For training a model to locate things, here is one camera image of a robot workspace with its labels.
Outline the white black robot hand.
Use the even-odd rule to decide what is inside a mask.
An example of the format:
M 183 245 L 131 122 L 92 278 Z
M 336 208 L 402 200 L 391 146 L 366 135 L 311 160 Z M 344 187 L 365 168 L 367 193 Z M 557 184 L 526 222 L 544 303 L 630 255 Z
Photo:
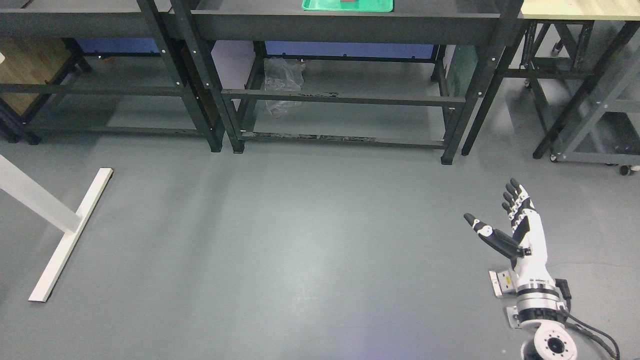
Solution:
M 547 243 L 542 219 L 530 194 L 515 178 L 510 179 L 505 189 L 502 207 L 510 221 L 511 235 L 480 221 L 473 214 L 465 213 L 464 219 L 485 244 L 510 260 L 517 287 L 554 286 L 555 280 L 547 271 Z

